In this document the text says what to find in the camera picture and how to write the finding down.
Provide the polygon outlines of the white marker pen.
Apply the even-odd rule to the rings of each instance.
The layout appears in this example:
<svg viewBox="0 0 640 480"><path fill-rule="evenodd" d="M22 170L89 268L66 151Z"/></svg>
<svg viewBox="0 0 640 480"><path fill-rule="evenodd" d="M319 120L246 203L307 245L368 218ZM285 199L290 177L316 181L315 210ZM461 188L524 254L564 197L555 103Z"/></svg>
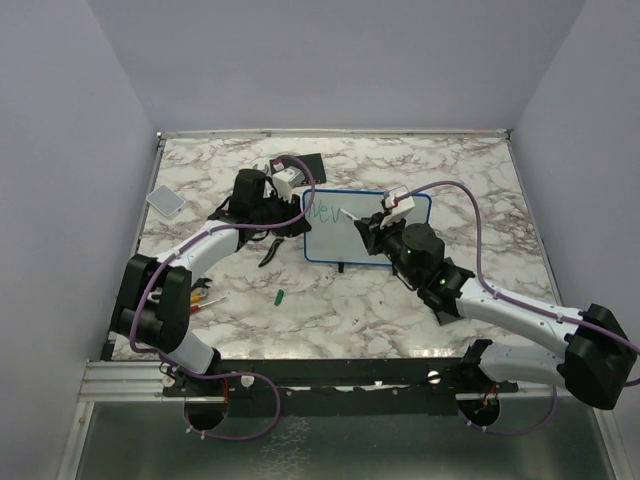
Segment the white marker pen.
<svg viewBox="0 0 640 480"><path fill-rule="evenodd" d="M346 211L346 210L341 209L341 212L342 212L342 213L343 213L343 214L344 214L348 219L350 219L351 221L354 221L354 222L355 222L355 221L359 220L355 215L353 215L352 213L350 213L350 212L348 212L348 211Z"/></svg>

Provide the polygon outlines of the blue framed whiteboard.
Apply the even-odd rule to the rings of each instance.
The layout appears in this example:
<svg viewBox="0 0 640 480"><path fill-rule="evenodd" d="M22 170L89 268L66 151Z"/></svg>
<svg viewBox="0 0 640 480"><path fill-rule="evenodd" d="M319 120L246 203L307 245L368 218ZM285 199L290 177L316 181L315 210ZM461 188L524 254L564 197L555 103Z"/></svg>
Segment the blue framed whiteboard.
<svg viewBox="0 0 640 480"><path fill-rule="evenodd" d="M304 234L304 256L310 262L390 266L383 255L370 256L353 221L381 210L383 191L317 189L306 219L311 230Z"/></svg>

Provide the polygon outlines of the green marker cap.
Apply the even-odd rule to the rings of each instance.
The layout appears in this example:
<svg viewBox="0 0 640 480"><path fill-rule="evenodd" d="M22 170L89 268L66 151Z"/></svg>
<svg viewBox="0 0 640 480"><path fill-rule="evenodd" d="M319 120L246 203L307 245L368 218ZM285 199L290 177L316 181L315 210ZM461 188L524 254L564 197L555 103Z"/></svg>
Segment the green marker cap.
<svg viewBox="0 0 640 480"><path fill-rule="evenodd" d="M282 303L282 300L284 298L284 294L285 294L285 292L282 289L278 290L278 292L276 294L276 297L275 297L275 300L274 300L274 305L275 306L279 306Z"/></svg>

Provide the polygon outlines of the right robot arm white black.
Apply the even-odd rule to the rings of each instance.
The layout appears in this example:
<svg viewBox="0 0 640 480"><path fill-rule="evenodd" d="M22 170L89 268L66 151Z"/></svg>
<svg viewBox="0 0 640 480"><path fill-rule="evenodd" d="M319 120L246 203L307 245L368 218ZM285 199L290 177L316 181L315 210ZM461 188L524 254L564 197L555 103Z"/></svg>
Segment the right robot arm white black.
<svg viewBox="0 0 640 480"><path fill-rule="evenodd" d="M429 225L382 220L381 213L355 220L365 249L384 255L393 274L435 314L483 321L530 340L524 347L473 346L477 357L459 367L467 389L525 381L564 388L601 410L616 406L637 354L609 309L562 307L492 286L446 257Z"/></svg>

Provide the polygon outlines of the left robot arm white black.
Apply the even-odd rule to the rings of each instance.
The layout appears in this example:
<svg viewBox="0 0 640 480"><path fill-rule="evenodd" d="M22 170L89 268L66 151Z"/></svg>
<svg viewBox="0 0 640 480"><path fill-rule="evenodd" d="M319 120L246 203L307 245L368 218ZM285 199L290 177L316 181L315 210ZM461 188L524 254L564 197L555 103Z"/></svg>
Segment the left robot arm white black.
<svg viewBox="0 0 640 480"><path fill-rule="evenodd" d="M203 226L157 257L136 254L126 265L110 321L110 330L129 340L138 353L155 352L186 372L186 382L206 395L220 385L215 365L221 355L189 330L191 292L217 262L239 251L260 232L295 237L310 224L293 190L312 184L300 161L273 175L242 169L232 193Z"/></svg>

